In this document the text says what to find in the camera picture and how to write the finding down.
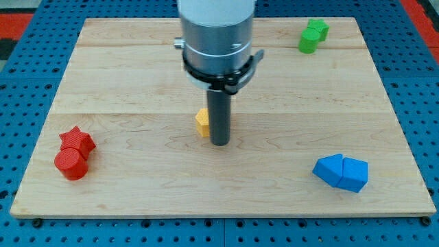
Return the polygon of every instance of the yellow block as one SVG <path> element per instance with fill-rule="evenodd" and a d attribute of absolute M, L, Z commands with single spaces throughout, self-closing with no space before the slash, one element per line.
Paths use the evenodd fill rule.
<path fill-rule="evenodd" d="M 209 112 L 207 108 L 201 108 L 195 116 L 197 131 L 202 137 L 209 136 Z"/>

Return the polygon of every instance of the wooden board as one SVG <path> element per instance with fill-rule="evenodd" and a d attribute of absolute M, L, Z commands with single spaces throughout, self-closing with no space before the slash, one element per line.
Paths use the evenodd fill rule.
<path fill-rule="evenodd" d="M 205 92 L 189 83 L 178 19 L 88 19 L 12 205 L 15 217 L 381 217 L 436 209 L 355 19 L 326 19 L 316 53 L 307 19 L 255 19 L 254 79 L 233 97 L 231 140 L 195 130 Z M 54 167 L 78 125 L 97 149 L 88 174 Z M 335 153 L 369 162 L 361 193 L 311 171 Z"/>

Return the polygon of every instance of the green block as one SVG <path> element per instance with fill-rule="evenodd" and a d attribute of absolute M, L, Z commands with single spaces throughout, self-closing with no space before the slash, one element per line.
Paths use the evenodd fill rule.
<path fill-rule="evenodd" d="M 311 54 L 316 51 L 320 41 L 320 32 L 315 29 L 307 28 L 303 30 L 299 42 L 299 51 L 304 54 Z"/>
<path fill-rule="evenodd" d="M 329 25 L 326 24 L 322 19 L 310 19 L 308 21 L 308 28 L 317 30 L 320 33 L 320 41 L 325 41 L 327 39 Z"/>

